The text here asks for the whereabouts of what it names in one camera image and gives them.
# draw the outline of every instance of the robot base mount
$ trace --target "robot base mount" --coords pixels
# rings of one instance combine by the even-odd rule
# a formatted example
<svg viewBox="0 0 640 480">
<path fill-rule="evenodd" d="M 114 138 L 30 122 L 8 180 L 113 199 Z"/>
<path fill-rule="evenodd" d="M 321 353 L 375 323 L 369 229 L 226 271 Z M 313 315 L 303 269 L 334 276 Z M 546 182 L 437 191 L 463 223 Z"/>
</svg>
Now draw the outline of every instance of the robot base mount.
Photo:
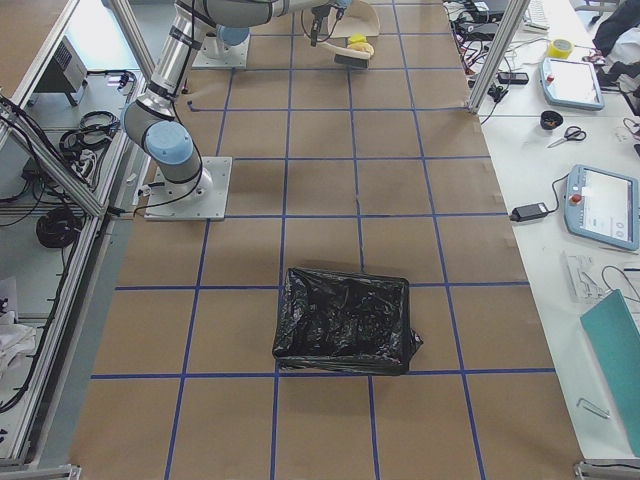
<svg viewBox="0 0 640 480">
<path fill-rule="evenodd" d="M 223 220 L 229 193 L 231 157 L 202 157 L 204 170 L 199 186 L 188 196 L 176 202 L 149 207 L 145 218 L 149 220 Z M 158 168 L 154 182 L 165 182 Z M 193 187 L 167 184 L 164 188 L 154 188 L 149 196 L 149 205 L 171 202 L 180 198 Z"/>
</svg>

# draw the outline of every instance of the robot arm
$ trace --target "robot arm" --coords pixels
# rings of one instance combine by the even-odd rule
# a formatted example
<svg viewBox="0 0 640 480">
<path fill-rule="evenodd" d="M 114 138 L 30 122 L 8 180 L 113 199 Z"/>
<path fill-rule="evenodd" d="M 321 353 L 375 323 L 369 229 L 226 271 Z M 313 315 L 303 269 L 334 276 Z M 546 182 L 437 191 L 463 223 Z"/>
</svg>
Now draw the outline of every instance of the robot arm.
<svg viewBox="0 0 640 480">
<path fill-rule="evenodd" d="M 182 186 L 186 192 L 195 190 L 203 173 L 202 162 L 187 130 L 174 122 L 173 102 L 205 36 L 220 32 L 222 26 L 246 29 L 248 35 L 248 27 L 308 8 L 314 9 L 314 27 L 318 27 L 319 15 L 328 15 L 331 6 L 343 11 L 349 3 L 350 0 L 176 0 L 176 17 L 147 90 L 124 113 L 127 135 L 158 163 L 166 181 Z"/>
</svg>

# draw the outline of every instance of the teal folder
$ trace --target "teal folder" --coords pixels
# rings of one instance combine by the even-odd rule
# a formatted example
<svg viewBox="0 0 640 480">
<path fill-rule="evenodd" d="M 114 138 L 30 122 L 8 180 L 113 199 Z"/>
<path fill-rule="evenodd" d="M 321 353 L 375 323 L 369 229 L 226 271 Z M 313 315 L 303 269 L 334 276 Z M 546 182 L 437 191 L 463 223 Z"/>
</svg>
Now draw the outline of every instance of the teal folder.
<svg viewBox="0 0 640 480">
<path fill-rule="evenodd" d="M 633 454 L 640 456 L 640 332 L 620 290 L 580 317 L 616 402 Z"/>
</svg>

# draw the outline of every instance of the light blue cap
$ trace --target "light blue cap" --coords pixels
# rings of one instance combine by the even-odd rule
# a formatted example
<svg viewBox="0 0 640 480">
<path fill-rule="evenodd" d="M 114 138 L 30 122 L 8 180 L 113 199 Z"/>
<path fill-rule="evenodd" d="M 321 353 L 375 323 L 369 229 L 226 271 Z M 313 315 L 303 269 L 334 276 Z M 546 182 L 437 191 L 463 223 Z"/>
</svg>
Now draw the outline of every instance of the light blue cap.
<svg viewBox="0 0 640 480">
<path fill-rule="evenodd" d="M 351 0 L 335 0 L 334 5 L 338 8 L 349 8 Z"/>
<path fill-rule="evenodd" d="M 178 122 L 165 120 L 152 125 L 145 146 L 149 154 L 168 165 L 181 165 L 193 154 L 191 135 Z"/>
<path fill-rule="evenodd" d="M 248 28 L 234 28 L 225 27 L 224 25 L 218 25 L 218 36 L 222 39 L 225 45 L 235 47 L 244 42 L 249 36 Z"/>
</svg>

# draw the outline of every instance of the blue tape grid line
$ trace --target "blue tape grid line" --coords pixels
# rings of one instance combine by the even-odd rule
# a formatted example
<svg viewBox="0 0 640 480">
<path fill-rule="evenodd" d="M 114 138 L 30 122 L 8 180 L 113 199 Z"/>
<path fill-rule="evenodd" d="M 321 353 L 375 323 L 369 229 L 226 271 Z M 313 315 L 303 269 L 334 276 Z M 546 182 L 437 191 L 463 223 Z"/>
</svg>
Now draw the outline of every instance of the blue tape grid line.
<svg viewBox="0 0 640 480">
<path fill-rule="evenodd" d="M 422 282 L 410 283 L 411 288 L 437 288 L 437 287 L 525 287 L 529 282 Z M 162 290 L 281 290 L 278 285 L 136 285 L 116 287 L 118 292 L 143 292 Z"/>
<path fill-rule="evenodd" d="M 187 102 L 187 106 L 189 110 L 193 113 L 201 113 L 201 112 L 224 112 L 223 108 L 199 108 L 193 105 L 193 102 L 189 100 Z M 327 107 L 327 108 L 310 108 L 310 107 L 300 107 L 300 108 L 229 108 L 226 111 L 229 112 L 412 112 L 414 109 L 412 108 L 335 108 L 335 107 Z M 465 107 L 433 107 L 433 108 L 418 108 L 416 109 L 419 112 L 442 112 L 442 111 L 466 111 Z"/>
<path fill-rule="evenodd" d="M 295 162 L 303 162 L 303 161 L 316 161 L 316 160 L 332 160 L 332 161 L 343 161 L 343 162 L 351 162 L 351 157 L 332 157 L 332 158 L 323 158 L 323 157 L 289 157 L 290 161 Z M 447 161 L 455 161 L 455 160 L 491 160 L 489 155 L 466 155 L 466 156 L 435 156 L 435 155 L 425 155 L 424 157 L 358 157 L 358 162 L 372 162 L 372 161 L 385 161 L 385 162 L 402 162 L 402 161 L 418 161 L 422 160 L 447 160 Z M 280 157 L 260 157 L 260 158 L 250 158 L 250 157 L 236 157 L 233 159 L 234 162 L 282 162 L 283 159 Z"/>
<path fill-rule="evenodd" d="M 358 253 L 360 256 L 360 272 L 365 273 L 364 239 L 362 234 L 362 209 L 360 205 L 360 181 L 358 175 L 358 155 L 356 145 L 356 119 L 353 108 L 353 89 L 351 82 L 351 70 L 347 70 L 347 92 L 349 94 L 349 120 L 351 124 L 351 149 L 353 154 L 353 173 L 356 195 L 356 218 L 358 223 Z M 373 379 L 367 378 L 367 395 L 369 396 L 369 417 L 371 422 L 371 453 L 373 457 L 373 471 L 376 480 L 381 480 L 380 461 L 378 457 L 378 434 L 376 427 L 376 406 L 373 390 Z"/>
<path fill-rule="evenodd" d="M 296 16 L 291 16 L 291 31 L 295 26 Z M 280 262 L 278 271 L 278 286 L 280 289 L 284 288 L 284 266 L 285 266 L 285 245 L 287 235 L 287 196 L 289 191 L 289 143 L 291 139 L 291 104 L 293 102 L 293 52 L 294 52 L 294 36 L 291 36 L 291 48 L 289 52 L 289 89 L 287 92 L 287 106 L 289 111 L 287 112 L 287 133 L 285 140 L 284 151 L 284 182 L 282 186 L 282 224 L 280 230 Z M 278 311 L 282 308 L 283 296 L 278 297 Z M 278 409 L 280 399 L 280 370 L 278 369 L 277 362 L 274 362 L 274 377 L 273 377 L 273 410 L 271 419 L 271 458 L 269 466 L 269 479 L 276 479 L 276 459 L 278 455 Z"/>
<path fill-rule="evenodd" d="M 225 109 L 229 105 L 229 98 L 231 97 L 231 85 L 233 84 L 233 77 L 235 71 L 231 71 L 229 76 L 229 84 L 227 85 L 227 98 L 225 99 Z M 216 155 L 219 155 L 222 145 L 222 135 L 224 133 L 224 126 L 226 120 L 226 111 L 222 114 L 222 122 L 220 124 L 220 131 L 218 132 L 218 142 L 216 145 Z M 182 361 L 182 373 L 180 376 L 180 386 L 178 388 L 178 398 L 176 400 L 176 408 L 173 416 L 173 425 L 171 427 L 171 438 L 169 440 L 169 451 L 167 453 L 167 463 L 164 471 L 164 479 L 169 480 L 171 477 L 171 467 L 173 465 L 173 457 L 176 445 L 176 437 L 178 434 L 178 428 L 180 425 L 180 411 L 182 409 L 182 400 L 184 397 L 184 385 L 187 379 L 187 371 L 189 368 L 189 357 L 191 354 L 191 342 L 193 339 L 193 330 L 195 327 L 196 314 L 198 311 L 198 300 L 200 297 L 200 284 L 202 283 L 202 273 L 204 271 L 204 262 L 207 253 L 207 242 L 209 240 L 209 231 L 212 228 L 211 220 L 207 220 L 205 223 L 204 238 L 202 239 L 202 249 L 200 251 L 200 261 L 198 264 L 198 276 L 196 277 L 196 285 L 194 288 L 193 305 L 191 307 L 191 318 L 189 320 L 189 329 L 187 333 L 187 341 L 184 350 L 184 358 Z"/>
<path fill-rule="evenodd" d="M 414 370 L 406 375 L 413 377 L 437 377 L 456 375 L 532 375 L 555 373 L 555 368 L 475 368 L 469 370 Z M 187 373 L 96 373 L 92 380 L 162 380 L 162 379 L 191 379 L 191 378 L 275 378 L 275 372 L 187 372 Z M 362 373 L 348 372 L 306 372 L 281 370 L 279 378 L 325 378 L 325 377 L 370 377 Z"/>
<path fill-rule="evenodd" d="M 403 42 L 403 38 L 401 35 L 401 30 L 400 30 L 400 22 L 398 20 L 398 11 L 396 8 L 396 0 L 392 0 L 393 3 L 393 11 L 394 11 L 394 15 L 395 15 L 395 19 L 396 19 L 396 27 L 398 30 L 398 38 L 400 41 L 400 51 L 402 54 L 402 61 L 404 66 L 407 66 L 407 57 L 406 57 L 406 52 L 404 49 L 404 42 Z M 406 78 L 407 78 L 407 82 L 409 85 L 409 96 L 411 98 L 411 105 L 415 105 L 414 102 L 414 95 L 413 95 L 413 86 L 411 84 L 411 76 L 409 75 L 409 71 L 406 71 Z M 418 135 L 418 143 L 420 146 L 420 155 L 424 157 L 424 153 L 425 153 L 425 149 L 424 149 L 424 142 L 422 140 L 422 132 L 420 129 L 420 122 L 418 120 L 418 112 L 416 110 L 414 110 L 413 112 L 413 117 L 414 117 L 414 122 L 415 122 L 415 128 L 416 128 L 416 132 Z M 431 205 L 431 211 L 432 212 L 436 212 L 436 206 L 435 206 L 435 201 L 433 198 L 433 193 L 432 193 L 432 189 L 431 189 L 431 180 L 430 180 L 430 176 L 429 176 L 429 168 L 427 165 L 426 161 L 422 161 L 422 166 L 423 166 L 423 170 L 424 170 L 424 175 L 425 175 L 425 181 L 427 183 L 427 193 L 429 196 L 429 203 Z M 446 268 L 446 264 L 445 264 L 445 257 L 444 257 L 444 248 L 442 245 L 442 239 L 440 236 L 440 229 L 438 226 L 438 217 L 434 216 L 433 217 L 433 227 L 435 230 L 435 236 L 436 236 L 436 244 L 438 247 L 438 255 L 440 257 L 440 266 L 442 268 L 442 275 L 443 275 L 443 279 L 444 279 L 444 283 L 448 284 L 449 280 L 448 280 L 448 274 L 447 274 L 447 268 Z M 480 442 L 478 439 L 478 432 L 477 432 L 477 428 L 476 428 L 476 422 L 475 422 L 475 417 L 473 415 L 473 405 L 471 403 L 471 395 L 469 392 L 469 386 L 467 383 L 467 377 L 466 374 L 464 373 L 464 360 L 463 360 L 463 356 L 462 356 L 462 347 L 460 344 L 460 338 L 459 338 L 459 333 L 458 333 L 458 328 L 456 325 L 456 318 L 455 318 L 455 311 L 453 308 L 453 300 L 451 297 L 451 288 L 449 285 L 445 286 L 445 291 L 447 294 L 447 302 L 449 304 L 449 311 L 450 311 L 450 315 L 451 315 L 451 323 L 452 323 L 452 327 L 453 327 L 453 332 L 454 332 L 454 338 L 455 338 L 455 342 L 456 342 L 456 350 L 458 353 L 458 361 L 460 363 L 460 369 L 462 370 L 462 383 L 463 383 L 463 388 L 464 388 L 464 395 L 465 395 L 465 401 L 467 404 L 467 411 L 468 411 L 468 415 L 469 415 L 469 424 L 471 426 L 471 435 L 473 437 L 473 445 L 474 445 L 474 449 L 475 449 L 475 453 L 476 453 L 476 460 L 478 463 L 478 470 L 480 473 L 480 478 L 481 480 L 486 480 L 486 474 L 485 474 L 485 469 L 484 469 L 484 462 L 482 460 L 482 451 L 480 449 Z"/>
<path fill-rule="evenodd" d="M 392 1 L 389 4 L 381 4 L 381 5 L 391 5 L 394 10 L 395 22 L 398 28 L 398 33 L 390 33 L 386 35 L 398 36 L 400 40 L 400 48 L 402 52 L 402 58 L 404 67 L 400 68 L 384 68 L 378 70 L 403 70 L 406 73 L 406 78 L 409 87 L 409 95 L 411 97 L 411 105 L 415 105 L 413 101 L 413 91 L 411 86 L 411 79 L 409 75 L 410 70 L 458 70 L 459 67 L 423 67 L 423 68 L 408 68 L 406 62 L 406 56 L 404 51 L 404 46 L 402 42 L 403 36 L 410 36 L 414 34 L 406 34 L 401 33 L 399 28 L 399 21 L 397 15 L 397 3 Z M 438 5 L 437 3 L 403 3 L 402 6 L 408 5 Z M 449 35 L 449 33 L 432 33 L 432 34 L 415 34 L 415 35 Z M 361 270 L 364 271 L 365 267 L 365 252 L 364 252 L 364 243 L 363 243 L 363 235 L 362 235 L 362 219 L 363 218 L 410 218 L 410 217 L 419 217 L 419 218 L 430 218 L 433 221 L 434 229 L 436 233 L 436 240 L 438 246 L 438 253 L 440 257 L 440 263 L 443 271 L 443 282 L 437 283 L 416 283 L 412 284 L 412 287 L 444 287 L 447 293 L 447 299 L 449 303 L 449 310 L 451 315 L 452 327 L 454 330 L 454 337 L 456 342 L 456 349 L 458 354 L 458 360 L 460 364 L 459 369 L 451 369 L 451 370 L 426 370 L 426 371 L 412 371 L 409 372 L 408 375 L 411 376 L 436 376 L 436 375 L 460 375 L 463 382 L 463 388 L 465 393 L 465 400 L 468 409 L 469 421 L 471 424 L 471 431 L 473 435 L 473 442 L 478 462 L 478 468 L 480 472 L 480 477 L 482 480 L 486 480 L 486 474 L 484 471 L 484 465 L 482 460 L 482 454 L 480 449 L 480 442 L 478 438 L 478 433 L 475 425 L 475 418 L 473 414 L 473 407 L 470 398 L 469 386 L 467 383 L 467 376 L 470 375 L 486 375 L 486 374 L 548 374 L 554 373 L 555 369 L 553 368 L 515 368 L 515 369 L 465 369 L 464 367 L 464 359 L 462 354 L 462 348 L 459 338 L 459 333 L 456 325 L 456 317 L 455 311 L 453 307 L 453 302 L 451 298 L 451 288 L 454 287 L 484 287 L 484 286 L 526 286 L 529 285 L 528 282 L 464 282 L 464 283 L 455 283 L 449 282 L 447 277 L 446 265 L 444 260 L 444 251 L 442 247 L 442 242 L 438 229 L 438 218 L 442 217 L 450 217 L 450 216 L 502 216 L 506 215 L 505 212 L 477 212 L 477 213 L 437 213 L 435 212 L 434 199 L 431 194 L 430 189 L 430 178 L 429 178 L 429 168 L 428 163 L 430 160 L 475 160 L 475 159 L 487 159 L 490 158 L 486 155 L 479 156 L 452 156 L 452 157 L 427 157 L 424 155 L 424 146 L 422 142 L 420 127 L 417 118 L 417 112 L 420 111 L 443 111 L 443 110 L 460 110 L 459 107 L 452 108 L 434 108 L 434 109 L 417 109 L 412 107 L 411 109 L 358 109 L 357 111 L 411 111 L 414 115 L 415 128 L 418 135 L 418 143 L 420 148 L 420 157 L 407 157 L 402 158 L 401 160 L 410 160 L 415 159 L 420 161 L 423 165 L 423 171 L 425 175 L 425 182 L 428 188 L 429 194 L 429 203 L 431 206 L 432 214 L 424 214 L 424 215 L 363 215 L 360 211 L 360 204 L 358 200 L 359 193 L 359 179 L 358 179 L 358 163 L 359 161 L 369 161 L 369 160 L 397 160 L 397 158 L 385 158 L 385 157 L 372 157 L 372 158 L 358 158 L 356 153 L 356 143 L 355 143 L 355 119 L 354 112 L 356 109 L 353 108 L 353 104 L 351 101 L 352 91 L 351 91 L 351 74 L 348 72 L 348 89 L 349 89 L 349 98 L 350 98 L 350 106 L 349 109 L 327 109 L 331 110 L 348 110 L 351 116 L 351 128 L 352 128 L 352 145 L 353 145 L 353 155 L 351 158 L 344 158 L 341 160 L 352 161 L 354 164 L 354 174 L 355 174 L 355 188 L 356 188 L 356 215 L 323 215 L 323 216 L 304 216 L 304 215 L 287 215 L 287 178 L 288 178 L 288 165 L 292 160 L 295 161 L 305 161 L 305 160 L 323 160 L 323 159 L 315 159 L 315 158 L 290 158 L 289 157 L 289 143 L 290 143 L 290 131 L 291 131 L 291 112 L 297 110 L 316 110 L 316 109 L 293 109 L 292 104 L 292 87 L 293 87 L 293 60 L 294 60 L 294 40 L 296 36 L 299 35 L 283 35 L 286 37 L 290 37 L 291 41 L 291 53 L 290 53 L 290 68 L 289 68 L 289 98 L 288 98 L 288 108 L 286 109 L 272 109 L 273 111 L 286 111 L 287 112 L 287 134 L 286 134 L 286 152 L 284 158 L 284 193 L 283 193 L 283 203 L 282 203 L 282 215 L 238 215 L 238 216 L 229 216 L 228 218 L 274 218 L 281 219 L 281 243 L 280 243 L 280 271 L 279 271 L 279 285 L 256 285 L 256 286 L 206 286 L 201 284 L 202 273 L 204 269 L 206 248 L 209 238 L 210 229 L 213 228 L 210 224 L 210 221 L 207 221 L 206 231 L 203 239 L 202 250 L 200 255 L 200 263 L 198 269 L 198 276 L 195 286 L 121 286 L 117 287 L 118 291 L 142 291 L 142 290 L 194 290 L 194 298 L 192 305 L 191 318 L 189 323 L 187 342 L 185 346 L 185 353 L 183 359 L 182 371 L 180 373 L 142 373 L 142 374 L 95 374 L 92 375 L 91 378 L 93 380 L 136 380 L 136 379 L 178 379 L 180 380 L 180 386 L 178 389 L 178 396 L 176 400 L 176 408 L 174 413 L 174 420 L 170 438 L 170 444 L 167 455 L 167 462 L 165 468 L 165 480 L 168 480 L 171 476 L 171 468 L 173 462 L 173 456 L 175 451 L 175 443 L 177 432 L 180 423 L 180 410 L 182 406 L 182 400 L 184 396 L 184 387 L 185 381 L 187 379 L 196 379 L 196 378 L 208 378 L 208 379 L 240 379 L 240 378 L 273 378 L 274 381 L 274 394 L 273 394 L 273 411 L 272 411 L 272 437 L 271 437 L 271 464 L 270 464 L 270 479 L 275 480 L 276 478 L 276 456 L 277 456 L 277 432 L 278 432 L 278 397 L 279 397 L 279 379 L 281 377 L 285 378 L 322 378 L 322 377 L 346 377 L 346 376 L 355 376 L 355 377 L 367 377 L 368 381 L 368 397 L 369 397 L 369 408 L 370 408 L 370 421 L 371 421 L 371 441 L 372 441 L 372 453 L 373 453 L 373 461 L 374 461 L 374 472 L 376 480 L 381 479 L 380 473 L 380 463 L 378 457 L 378 438 L 377 438 L 377 428 L 376 428 L 376 414 L 375 414 L 375 385 L 373 377 L 369 375 L 360 375 L 360 374 L 351 374 L 344 372 L 322 372 L 322 373 L 308 373 L 308 372 L 297 372 L 297 371 L 282 371 L 277 368 L 274 368 L 272 372 L 200 372 L 200 373 L 189 373 L 188 372 L 188 363 L 190 356 L 190 348 L 191 342 L 193 338 L 193 332 L 195 328 L 196 314 L 198 308 L 198 300 L 199 293 L 201 290 L 281 290 L 284 284 L 284 269 L 285 269 L 285 235 L 286 235 L 286 221 L 287 219 L 294 218 L 355 218 L 358 222 L 358 240 L 359 240 L 359 252 L 360 252 L 360 267 Z M 227 112 L 232 111 L 232 109 L 228 108 L 229 98 L 231 95 L 231 88 L 234 79 L 235 71 L 232 71 L 229 79 L 229 86 L 227 91 L 227 99 L 225 102 L 224 109 L 195 109 L 202 111 L 220 111 L 223 113 L 222 123 L 220 127 L 220 134 L 218 137 L 217 144 L 217 152 L 220 151 L 220 146 L 223 138 L 223 130 L 225 125 L 225 119 Z M 245 109 L 236 109 L 233 111 L 244 111 Z M 234 159 L 234 161 L 243 161 L 245 159 Z M 273 158 L 273 159 L 246 159 L 246 160 L 260 160 L 260 161 L 269 161 L 269 160 L 278 160 L 282 161 L 281 158 Z"/>
</svg>

